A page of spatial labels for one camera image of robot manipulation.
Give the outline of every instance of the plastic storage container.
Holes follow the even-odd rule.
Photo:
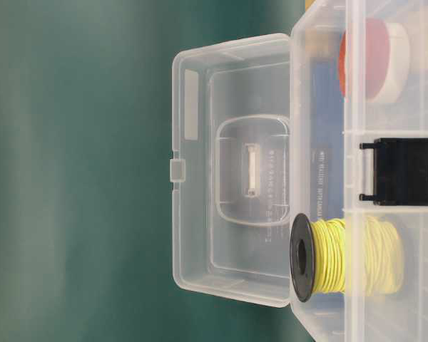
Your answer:
[[[389,34],[382,74],[371,64],[371,20]],[[400,75],[395,62],[403,59]],[[371,82],[380,83],[380,96],[367,96]],[[175,281],[258,304],[291,303],[319,342],[428,341],[428,207],[359,200],[373,192],[372,153],[359,146],[377,138],[428,138],[428,1],[318,0],[291,38],[179,54],[170,164]],[[289,239],[299,212],[312,221],[346,218],[344,294],[297,299]],[[405,265],[396,294],[363,291],[367,215],[399,232]]]

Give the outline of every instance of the black spool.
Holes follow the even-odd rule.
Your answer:
[[[296,216],[290,235],[290,271],[293,288],[301,302],[312,295],[315,280],[315,247],[311,223],[307,216]]]

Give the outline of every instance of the teal background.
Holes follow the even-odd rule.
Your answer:
[[[171,62],[303,0],[0,0],[0,341],[309,341],[171,276]]]

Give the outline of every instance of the white surface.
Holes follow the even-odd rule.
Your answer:
[[[390,55],[387,75],[379,93],[370,103],[388,104],[397,101],[409,75],[410,46],[409,37],[403,25],[386,23],[390,39]]]
[[[187,140],[198,139],[198,73],[185,71],[186,89],[184,96],[184,137]]]

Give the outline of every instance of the lid latch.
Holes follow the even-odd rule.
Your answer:
[[[428,205],[428,138],[380,138],[360,149],[374,150],[374,193],[360,194],[360,201]]]

